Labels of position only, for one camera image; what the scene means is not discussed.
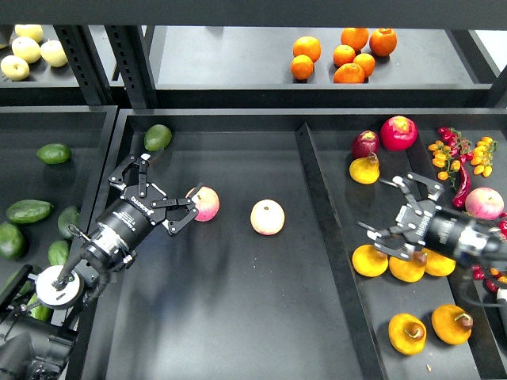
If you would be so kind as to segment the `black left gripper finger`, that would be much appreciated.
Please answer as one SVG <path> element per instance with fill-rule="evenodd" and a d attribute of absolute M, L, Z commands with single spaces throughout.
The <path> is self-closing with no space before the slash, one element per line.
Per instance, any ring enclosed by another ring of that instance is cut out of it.
<path fill-rule="evenodd" d="M 141 198 L 146 197 L 148 168 L 162 152 L 163 149 L 141 154 L 130 153 L 109 175 L 109 185 L 122 192 L 133 186 Z"/>
<path fill-rule="evenodd" d="M 152 226 L 163 226 L 168 235 L 174 236 L 194 220 L 199 211 L 194 199 L 199 190 L 203 187 L 199 183 L 185 198 L 170 199 L 163 196 L 150 201 L 151 210 L 150 224 Z"/>

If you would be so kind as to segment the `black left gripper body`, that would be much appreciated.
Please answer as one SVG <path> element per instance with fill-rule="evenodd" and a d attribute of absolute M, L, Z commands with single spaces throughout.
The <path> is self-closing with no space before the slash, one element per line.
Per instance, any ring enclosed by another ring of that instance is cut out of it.
<path fill-rule="evenodd" d="M 106 253 L 119 249 L 131 252 L 162 222 L 165 211 L 153 203 L 167 200 L 167 194 L 155 184 L 149 184 L 144 193 L 140 196 L 135 186 L 125 188 L 97 218 L 94 244 L 99 249 Z"/>

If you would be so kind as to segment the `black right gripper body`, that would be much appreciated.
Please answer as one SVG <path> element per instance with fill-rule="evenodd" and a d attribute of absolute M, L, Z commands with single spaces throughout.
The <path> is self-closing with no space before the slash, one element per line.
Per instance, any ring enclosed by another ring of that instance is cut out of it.
<path fill-rule="evenodd" d="M 495 233 L 485 222 L 425 200 L 401 206 L 395 221 L 406 240 L 455 261 L 494 261 Z"/>

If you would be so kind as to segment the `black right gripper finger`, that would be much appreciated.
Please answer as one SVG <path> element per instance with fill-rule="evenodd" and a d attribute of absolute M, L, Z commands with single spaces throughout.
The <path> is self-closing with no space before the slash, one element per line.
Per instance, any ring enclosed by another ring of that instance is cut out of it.
<path fill-rule="evenodd" d="M 366 230 L 366 236 L 371 240 L 376 250 L 390 257 L 410 261 L 414 253 L 420 252 L 423 248 L 423 245 L 417 241 L 409 241 L 404 234 L 408 230 L 404 230 L 399 226 L 377 230 L 364 222 L 357 222 L 356 224 Z"/>
<path fill-rule="evenodd" d="M 405 176 L 394 176 L 390 180 L 380 178 L 379 181 L 399 189 L 404 195 L 407 205 L 414 210 L 425 210 L 436 205 L 444 192 L 444 186 L 428 177 L 409 172 Z"/>

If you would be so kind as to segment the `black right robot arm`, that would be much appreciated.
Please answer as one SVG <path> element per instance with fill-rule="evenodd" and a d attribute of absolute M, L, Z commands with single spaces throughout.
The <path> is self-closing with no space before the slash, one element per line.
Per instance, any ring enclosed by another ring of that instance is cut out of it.
<path fill-rule="evenodd" d="M 506 270 L 506 240 L 497 227 L 463 212 L 438 204 L 442 184 L 416 173 L 384 180 L 399 189 L 406 203 L 395 217 L 395 224 L 379 230 L 363 222 L 367 236 L 380 252 L 408 261 L 417 251 L 429 249 L 452 259 L 467 272 L 457 288 L 459 299 L 477 307 L 505 308 L 506 303 L 484 303 L 468 295 L 472 283 L 471 267 Z"/>

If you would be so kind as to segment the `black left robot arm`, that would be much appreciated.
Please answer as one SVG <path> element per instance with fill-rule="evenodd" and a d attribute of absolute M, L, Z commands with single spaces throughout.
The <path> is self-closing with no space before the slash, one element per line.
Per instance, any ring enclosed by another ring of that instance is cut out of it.
<path fill-rule="evenodd" d="M 198 184 L 186 197 L 171 199 L 147 179 L 151 155 L 127 156 L 109 176 L 120 192 L 85 234 L 76 254 L 63 265 L 40 273 L 26 264 L 1 293 L 1 377 L 57 379 L 78 339 L 80 314 L 98 300 L 112 277 L 130 268 L 135 248 L 157 226 L 173 236 L 194 220 L 199 210 Z"/>

